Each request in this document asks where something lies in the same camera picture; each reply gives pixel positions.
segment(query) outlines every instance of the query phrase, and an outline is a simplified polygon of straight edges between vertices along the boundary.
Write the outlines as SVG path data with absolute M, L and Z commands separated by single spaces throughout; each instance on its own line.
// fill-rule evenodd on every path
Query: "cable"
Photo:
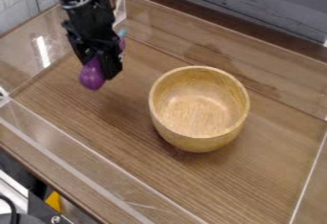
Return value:
M 4 195 L 0 195 L 0 199 L 4 200 L 8 203 L 11 209 L 12 209 L 11 224 L 19 224 L 18 223 L 19 219 L 18 219 L 18 214 L 16 214 L 16 208 L 15 208 L 14 201 L 7 196 L 4 196 Z

